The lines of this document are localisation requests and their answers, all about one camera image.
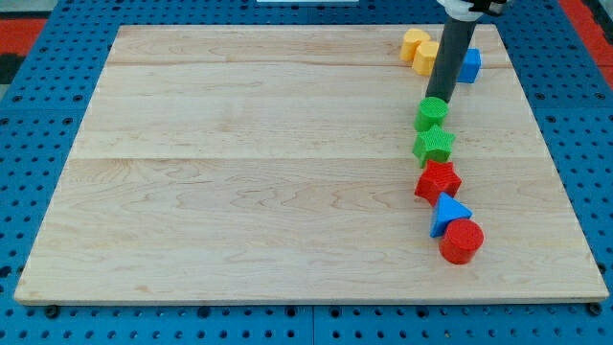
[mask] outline green block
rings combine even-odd
[[[413,146],[413,154],[420,160],[420,167],[425,166],[428,159],[444,163],[451,155],[455,134],[444,131],[439,125],[432,125],[430,129],[419,132]]]
[[[448,112],[449,107],[445,101],[436,97],[426,97],[420,102],[413,127],[416,131],[426,131],[432,125],[442,127]]]

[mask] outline star-shaped block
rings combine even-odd
[[[455,196],[461,184],[462,179],[453,171],[453,162],[439,163],[428,159],[415,195],[425,198],[434,207],[441,193]]]
[[[430,237],[436,238],[442,236],[447,225],[455,219],[469,219],[471,217],[472,211],[460,201],[443,192],[439,196],[439,200],[432,212]]]
[[[455,139],[455,134],[444,131],[438,125],[432,125],[430,129],[419,132],[413,146],[413,154],[420,160],[420,167],[423,168],[428,159],[439,163],[446,162]]]

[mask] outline wooden board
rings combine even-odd
[[[441,27],[423,26],[434,37]],[[407,26],[122,27],[17,287],[28,305],[474,304],[608,294],[493,26],[445,128],[486,242],[430,239]]]

